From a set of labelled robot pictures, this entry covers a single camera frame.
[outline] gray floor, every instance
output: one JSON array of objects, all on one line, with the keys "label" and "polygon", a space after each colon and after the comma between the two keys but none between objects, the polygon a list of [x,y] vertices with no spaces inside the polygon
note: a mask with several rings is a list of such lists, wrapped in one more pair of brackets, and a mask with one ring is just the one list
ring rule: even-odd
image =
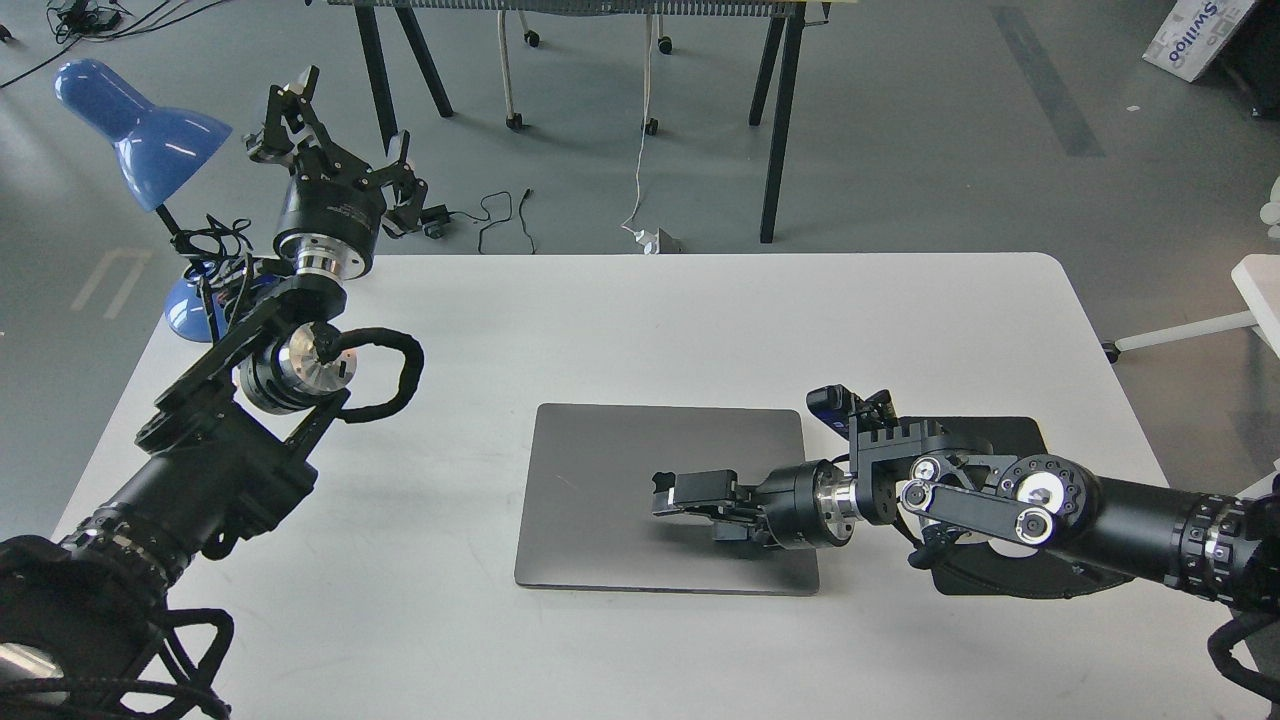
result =
[{"label": "gray floor", "polygon": [[[0,46],[0,77],[56,50],[41,5],[0,10],[17,36]],[[654,56],[662,133],[645,146],[636,227],[662,225],[691,252],[1047,252],[1100,338],[1243,310],[1229,272],[1272,250],[1257,211],[1280,173],[1280,124],[1251,119],[1216,72],[1189,85],[1139,59],[1169,5],[837,5],[831,24],[805,32],[768,247],[756,227],[771,122],[745,122],[764,24],[669,19],[676,54]],[[380,17],[397,110],[433,202],[476,213],[488,192],[531,187],[526,218],[541,252],[636,251],[617,225],[634,201],[643,20],[539,15],[536,50],[513,31],[517,109],[532,126],[516,135],[503,126],[493,14],[420,15],[452,120],[436,117],[394,18]],[[1001,32],[1011,17],[1043,49],[1094,152],[1073,151],[1055,129],[1038,99],[1052,77],[1043,64],[1024,73]],[[242,0],[148,36],[81,44],[67,59],[77,56],[238,133],[260,120],[270,83],[316,64],[330,133],[365,156],[379,151],[349,9]],[[182,268],[106,143],[54,100],[56,65],[0,91],[0,537],[51,530]],[[248,217],[265,249],[284,184],[283,169],[253,165],[230,143],[169,206],[188,224],[206,211]],[[384,240],[380,251],[474,252],[475,229]],[[132,255],[74,310],[113,250]],[[527,246],[511,223],[486,236],[486,250]],[[134,264],[141,277],[119,315],[104,318]],[[832,301],[874,311],[891,299],[859,296],[850,278]],[[814,328],[827,332],[841,329]],[[1051,343],[996,345],[1034,354]],[[1280,456],[1280,360],[1252,333],[1134,351],[1116,372],[1174,486],[1236,491]],[[120,468],[122,480],[132,470]]]}]

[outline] black cable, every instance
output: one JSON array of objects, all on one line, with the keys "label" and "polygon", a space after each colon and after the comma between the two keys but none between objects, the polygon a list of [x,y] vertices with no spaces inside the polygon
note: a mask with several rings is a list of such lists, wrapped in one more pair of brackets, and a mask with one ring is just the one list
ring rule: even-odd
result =
[{"label": "black cable", "polygon": [[20,697],[0,697],[0,708],[26,708],[27,715],[32,717],[58,717],[59,720],[65,720],[69,717],[76,717],[78,720],[151,720],[148,716],[129,710],[123,708],[124,712],[113,712],[110,710],[96,710],[92,707],[51,707],[47,702],[38,702],[33,700],[24,700]]},{"label": "black cable", "polygon": [[83,37],[83,36],[77,36],[76,40],[70,41],[67,45],[67,47],[63,47],[61,50],[59,50],[58,54],[55,54],[52,58],[50,58],[50,59],[45,60],[44,63],[36,65],[35,68],[31,68],[29,70],[22,73],[20,76],[18,76],[15,78],[10,78],[10,79],[5,81],[4,85],[0,85],[0,90],[4,90],[6,87],[9,87],[10,85],[13,85],[13,83],[18,82],[19,79],[29,76],[31,73],[38,70],[40,68],[44,68],[49,63],[52,63],[54,60],[61,58],[63,55],[65,55],[67,53],[69,53],[72,47],[76,47],[76,44],[81,41],[81,37]]},{"label": "black cable", "polygon": [[[204,263],[212,263],[218,266],[210,270],[216,273],[227,261],[239,260],[246,250],[253,250],[253,243],[244,236],[244,231],[253,224],[248,218],[237,218],[230,225],[207,214],[205,215],[205,220],[209,223],[207,228],[178,231],[169,240],[169,243],[178,251],[178,255]],[[216,246],[201,247],[196,242],[201,238],[211,240]],[[232,246],[230,241],[236,241],[236,245]]]},{"label": "black cable", "polygon": [[1276,620],[1280,620],[1280,618],[1275,615],[1242,612],[1238,618],[1229,620],[1225,625],[1213,630],[1213,634],[1208,637],[1208,642],[1206,643],[1213,666],[1217,667],[1217,671],[1224,678],[1271,702],[1280,702],[1280,680],[1268,678],[1256,670],[1249,670],[1231,656],[1231,648],[1244,642],[1253,633],[1271,626]]},{"label": "black cable", "polygon": [[160,650],[156,651],[156,655],[160,656],[160,661],[164,662],[165,670],[169,671],[169,675],[172,675],[174,680],[183,684],[191,683],[191,675],[174,656],[173,647],[169,646],[168,638],[165,638],[165,642],[160,644]]},{"label": "black cable", "polygon": [[196,688],[157,683],[154,680],[128,680],[124,678],[40,678],[12,680],[0,684],[0,698],[37,693],[70,692],[122,692],[157,694],[191,702],[200,711],[216,720],[230,720],[230,710],[218,696]]},{"label": "black cable", "polygon": [[906,520],[904,520],[901,515],[893,518],[893,529],[906,538],[915,550],[924,547],[924,543],[916,539],[915,534],[911,533],[911,528],[906,527]]},{"label": "black cable", "polygon": [[413,340],[413,336],[387,328],[347,331],[338,336],[337,342],[323,348],[320,360],[323,363],[332,361],[343,350],[364,345],[378,345],[398,350],[404,355],[404,366],[401,368],[398,387],[390,400],[381,405],[339,410],[338,419],[344,423],[371,423],[383,418],[390,418],[403,410],[408,405],[408,401],[412,400],[413,393],[417,392],[417,383],[422,378],[422,369],[426,366],[426,356],[422,354],[422,346]]},{"label": "black cable", "polygon": [[525,225],[525,200],[534,193],[534,188],[526,187],[525,193],[520,196],[520,206],[516,209],[516,215],[520,217],[520,232],[525,233],[529,238],[529,254],[538,255],[538,245],[534,243],[534,236],[529,234],[529,228]]},{"label": "black cable", "polygon": [[506,222],[511,220],[511,218],[512,218],[512,210],[515,210],[515,202],[512,202],[511,193],[507,192],[506,190],[485,195],[484,197],[480,199],[480,208],[485,211],[485,220],[489,220],[489,218],[493,217],[493,213],[490,213],[489,209],[484,206],[484,201],[489,200],[490,197],[500,197],[503,195],[507,196],[507,217],[502,218],[502,219],[494,219],[493,222],[490,222],[485,227],[480,228],[480,236],[476,238],[476,254],[479,254],[479,255],[484,255],[484,233],[485,233],[485,231],[488,231],[489,228],[492,228],[494,225],[500,225],[502,223],[506,223]]},{"label": "black cable", "polygon": [[[198,15],[200,13],[204,13],[205,10],[207,10],[210,8],[216,8],[216,6],[223,5],[225,3],[230,3],[230,0],[214,0],[212,3],[210,3],[210,4],[207,4],[207,5],[202,6],[202,8],[197,8],[197,9],[192,10],[192,12],[187,13],[186,15],[174,18],[174,19],[166,22],[166,23],[154,24],[154,26],[143,28],[143,29],[137,29],[137,31],[132,31],[132,32],[128,32],[128,33],[118,35],[118,36],[114,36],[113,40],[118,40],[118,38],[122,38],[122,37],[137,37],[140,35],[146,35],[148,32],[155,32],[157,29],[164,29],[164,28],[166,28],[166,27],[169,27],[172,24],[180,23],[182,20],[184,20],[187,18],[191,18],[193,15]],[[166,17],[169,17],[170,13],[165,13],[163,17],[166,18]]]},{"label": "black cable", "polygon": [[175,680],[192,682],[196,675],[196,662],[187,653],[187,648],[182,646],[182,641],[178,639],[178,630],[174,628],[166,628],[164,634],[165,647],[173,653],[174,660],[178,666],[182,667],[182,676],[174,674]]},{"label": "black cable", "polygon": [[236,302],[227,309],[227,327],[232,327],[241,319],[244,310],[244,300],[248,297],[250,287],[253,284],[253,256],[244,251],[244,278],[241,279],[241,290],[236,295]]},{"label": "black cable", "polygon": [[[529,234],[529,225],[525,223],[525,201],[529,200],[529,196],[532,195],[532,193],[534,193],[534,190],[531,187],[526,187],[525,188],[525,193],[520,196],[520,205],[517,206],[516,202],[515,202],[515,199],[511,196],[509,191],[507,191],[507,190],[499,190],[498,192],[490,192],[489,195],[485,195],[484,197],[480,199],[480,209],[484,210],[484,217],[483,218],[477,218],[477,217],[472,215],[471,213],[466,213],[463,210],[453,210],[452,213],[449,213],[449,217],[452,218],[453,215],[462,215],[465,218],[471,218],[471,220],[476,222],[476,223],[488,223],[485,227],[480,228],[480,233],[476,237],[476,252],[480,254],[480,255],[484,255],[485,254],[484,252],[484,233],[488,229],[490,229],[490,228],[493,228],[495,225],[500,225],[502,223],[509,222],[512,218],[515,218],[516,215],[518,215],[520,217],[520,231],[524,232],[525,237],[529,238],[530,255],[536,255],[538,254],[538,245],[534,242],[534,236]],[[493,210],[490,210],[485,205],[485,201],[490,200],[493,197],[503,197],[503,196],[507,197],[507,217],[506,218],[494,218],[493,217]]]},{"label": "black cable", "polygon": [[64,23],[61,20],[58,20],[58,27],[54,27],[54,18],[52,18],[52,15],[54,15],[54,9],[52,8],[46,8],[45,9],[45,24],[49,26],[49,32],[54,33],[54,42],[61,45],[63,42],[67,42],[67,38],[70,37],[73,33],[72,33],[70,28],[67,27],[67,23]]},{"label": "black cable", "polygon": [[205,307],[205,322],[209,323],[209,342],[216,343],[221,333],[218,332],[218,310],[214,307],[214,288],[209,283],[207,274],[200,275],[200,279],[196,282],[198,283],[196,290],[200,293],[200,302]]},{"label": "black cable", "polygon": [[[138,27],[138,26],[141,26],[142,23],[145,23],[145,22],[147,22],[148,19],[151,19],[151,15],[154,15],[154,14],[159,13],[159,12],[160,12],[161,9],[164,9],[164,6],[165,6],[165,5],[168,5],[168,4],[169,4],[169,0],[164,0],[163,3],[160,3],[159,5],[156,5],[155,8],[151,8],[151,10],[150,10],[150,12],[147,12],[147,13],[146,13],[145,15],[142,15],[141,18],[138,18],[138,19],[133,20],[133,23],[132,23],[132,24],[131,24],[129,27],[125,27],[125,28],[120,28],[120,29],[118,29],[118,31],[114,31],[114,32],[109,32],[109,33],[106,33],[106,35],[102,35],[102,36],[96,36],[96,37],[91,37],[90,40],[91,40],[91,41],[93,41],[93,42],[106,42],[106,41],[109,41],[109,40],[115,40],[115,38],[118,38],[118,37],[124,37],[124,36],[125,36],[127,33],[129,33],[131,31],[134,31],[134,29],[137,29],[137,27]],[[151,20],[151,22],[152,22],[152,24],[155,24],[156,22],[159,22],[159,20],[161,20],[161,19],[164,19],[164,18],[168,18],[168,17],[169,17],[169,15],[172,15],[172,14],[173,14],[173,13],[174,13],[174,12],[175,12],[175,10],[177,10],[178,8],[180,8],[180,5],[174,5],[173,8],[169,8],[169,12],[168,12],[168,13],[165,13],[165,14],[163,14],[163,15],[160,15],[160,17],[159,17],[159,18],[156,18],[155,20]]]}]

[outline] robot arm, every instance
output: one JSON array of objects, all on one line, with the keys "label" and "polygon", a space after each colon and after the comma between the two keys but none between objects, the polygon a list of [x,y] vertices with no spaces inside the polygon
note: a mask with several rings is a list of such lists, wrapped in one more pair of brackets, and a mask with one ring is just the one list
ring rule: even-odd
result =
[{"label": "robot arm", "polygon": [[[250,142],[251,156],[279,161],[292,176],[275,237],[279,259],[271,259],[287,277],[156,400],[157,414],[136,438],[150,459],[119,492],[59,542],[0,543],[6,719],[164,720],[195,707],[225,717],[211,684],[230,647],[230,616],[170,610],[169,588],[197,553],[225,557],[297,507],[317,477],[307,456],[334,420],[387,418],[417,388],[424,356],[412,337],[385,328],[339,332],[329,323],[346,305],[342,283],[371,266],[379,223],[406,206],[388,210],[384,187],[425,192],[426,184],[403,159],[371,170],[329,141],[310,109],[315,69],[305,78],[297,92],[273,88],[264,131]],[[346,409],[355,348],[364,345],[403,354],[399,387],[387,402]],[[287,438],[275,437],[237,402],[233,372],[260,410],[306,416]],[[215,630],[200,660],[175,632],[193,624]],[[152,659],[174,683],[138,680]],[[127,693],[173,701],[141,715],[122,702]]]},{"label": "robot arm", "polygon": [[[886,391],[863,400],[829,386],[808,405],[849,439],[847,473],[827,460],[780,468],[755,486],[732,470],[659,473],[653,514],[701,515],[716,539],[782,550],[841,547],[858,521],[893,525],[915,546],[910,565],[933,570],[940,589],[946,577],[991,594],[1062,598],[1160,582],[1247,612],[1215,633],[1210,653],[1229,679],[1280,702],[1280,683],[1229,652],[1280,616],[1280,495],[1184,492],[1097,477],[1050,454],[997,455],[937,419],[899,419]],[[922,520],[922,538],[904,514]],[[1041,552],[1014,560],[986,543],[957,544],[965,536]]]}]

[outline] blue desk lamp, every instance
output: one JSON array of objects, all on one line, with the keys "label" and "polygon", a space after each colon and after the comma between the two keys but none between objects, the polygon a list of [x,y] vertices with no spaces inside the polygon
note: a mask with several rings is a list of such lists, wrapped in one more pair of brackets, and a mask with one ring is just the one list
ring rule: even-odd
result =
[{"label": "blue desk lamp", "polygon": [[[102,133],[120,163],[124,184],[146,211],[155,211],[170,236],[180,232],[164,206],[227,141],[227,123],[178,108],[157,108],[99,60],[67,63],[54,78],[54,94],[70,111]],[[215,319],[209,320],[209,314]],[[165,318],[179,336],[210,342],[211,324],[219,334],[227,320],[209,297],[201,297],[186,277],[165,300]]]}]

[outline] desk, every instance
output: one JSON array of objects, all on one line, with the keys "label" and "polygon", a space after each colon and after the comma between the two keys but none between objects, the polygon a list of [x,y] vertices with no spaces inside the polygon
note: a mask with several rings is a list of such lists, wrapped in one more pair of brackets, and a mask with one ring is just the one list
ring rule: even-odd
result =
[{"label": "desk", "polygon": [[[412,333],[426,373],[404,413],[329,432],[315,492],[276,532],[198,560],[172,592],[236,618],[216,689],[237,717],[1267,712],[1204,655],[1220,606],[1140,580],[1071,601],[942,597],[888,528],[820,553],[814,597],[513,582],[543,402],[804,414],[814,387],[888,387],[904,414],[1029,415],[1050,451],[1162,483],[1048,256],[406,256],[348,290],[338,325]],[[133,433],[197,352],[157,325],[60,530],[143,462]],[[352,402],[385,397],[398,361],[362,352]],[[810,457],[847,450],[814,419],[804,434]]]},{"label": "desk", "polygon": [[1231,281],[1249,306],[1254,332],[1280,352],[1280,255],[1247,255],[1231,268]]},{"label": "desk", "polygon": [[[444,83],[435,68],[435,60],[426,46],[426,38],[419,27],[413,8],[440,8],[466,10],[529,10],[534,13],[561,13],[572,15],[603,14],[668,14],[668,15],[718,15],[718,17],[768,17],[769,29],[764,37],[764,51],[760,55],[760,69],[755,77],[755,92],[751,96],[751,110],[748,124],[760,124],[764,113],[764,100],[769,92],[773,65],[782,46],[782,64],[778,69],[778,95],[773,108],[773,135],[769,140],[769,165],[764,177],[764,206],[760,210],[760,242],[773,242],[773,225],[778,215],[778,195],[782,191],[782,165],[787,151],[787,137],[791,129],[791,100],[795,96],[796,69],[800,64],[800,38],[805,28],[804,0],[329,0],[330,5],[353,5],[356,26],[360,31],[360,45],[369,72],[369,87],[374,94],[374,110],[378,113],[378,127],[383,133],[383,145],[390,142],[399,129],[396,123],[396,109],[392,104],[392,91],[387,79],[387,64],[383,60],[383,45],[378,32],[375,6],[390,5],[404,29],[417,60],[422,79],[426,81],[431,99],[442,118],[453,117],[453,105],[444,92]],[[506,74],[506,59],[503,59]],[[507,127],[518,129],[520,123],[512,122],[511,88],[507,88],[508,117]]]}]

